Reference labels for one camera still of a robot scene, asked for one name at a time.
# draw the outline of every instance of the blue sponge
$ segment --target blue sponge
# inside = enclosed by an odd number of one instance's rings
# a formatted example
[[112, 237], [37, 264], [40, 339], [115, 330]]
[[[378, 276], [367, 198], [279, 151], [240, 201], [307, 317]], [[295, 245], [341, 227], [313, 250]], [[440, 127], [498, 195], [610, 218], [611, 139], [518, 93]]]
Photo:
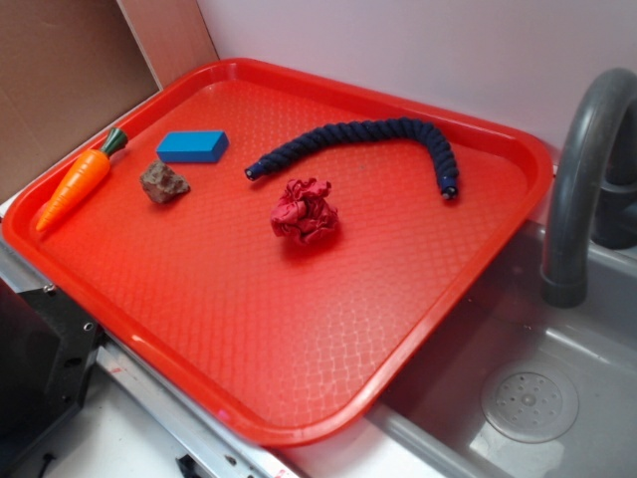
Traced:
[[170, 132], [157, 148], [163, 162], [217, 162], [230, 142], [224, 131]]

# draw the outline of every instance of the crumpled red cloth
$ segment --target crumpled red cloth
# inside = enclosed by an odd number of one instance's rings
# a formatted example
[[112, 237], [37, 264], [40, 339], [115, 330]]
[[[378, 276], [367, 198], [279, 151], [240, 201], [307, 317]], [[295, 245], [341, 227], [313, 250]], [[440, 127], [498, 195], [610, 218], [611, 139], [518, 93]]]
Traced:
[[332, 234], [338, 211], [325, 201], [331, 191], [329, 181], [292, 179], [272, 210], [270, 222], [277, 236], [291, 237], [302, 245], [312, 244]]

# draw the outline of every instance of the gray faucet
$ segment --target gray faucet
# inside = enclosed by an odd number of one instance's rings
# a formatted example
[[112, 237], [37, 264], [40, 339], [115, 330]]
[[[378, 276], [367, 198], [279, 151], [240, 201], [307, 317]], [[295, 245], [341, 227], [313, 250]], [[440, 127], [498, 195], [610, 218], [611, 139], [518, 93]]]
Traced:
[[541, 265], [547, 303], [586, 298], [589, 238], [612, 249], [637, 244], [637, 76], [625, 69], [597, 77], [566, 137]]

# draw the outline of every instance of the sink drain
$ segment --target sink drain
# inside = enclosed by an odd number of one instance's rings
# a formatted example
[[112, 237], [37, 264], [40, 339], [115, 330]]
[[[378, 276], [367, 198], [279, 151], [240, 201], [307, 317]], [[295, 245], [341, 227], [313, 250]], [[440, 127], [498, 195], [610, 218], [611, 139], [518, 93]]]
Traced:
[[578, 399], [570, 380], [536, 361], [509, 363], [483, 386], [482, 408], [503, 435], [523, 443], [557, 438], [575, 421]]

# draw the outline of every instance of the orange carrot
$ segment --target orange carrot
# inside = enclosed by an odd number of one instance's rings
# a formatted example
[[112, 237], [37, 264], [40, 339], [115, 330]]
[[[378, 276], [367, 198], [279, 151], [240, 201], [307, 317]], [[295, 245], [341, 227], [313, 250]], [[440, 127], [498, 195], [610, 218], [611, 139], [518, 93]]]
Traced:
[[36, 230], [42, 232], [51, 227], [88, 196], [110, 171], [108, 157], [126, 142], [123, 131], [114, 128], [101, 149], [88, 149], [80, 154], [51, 196]]

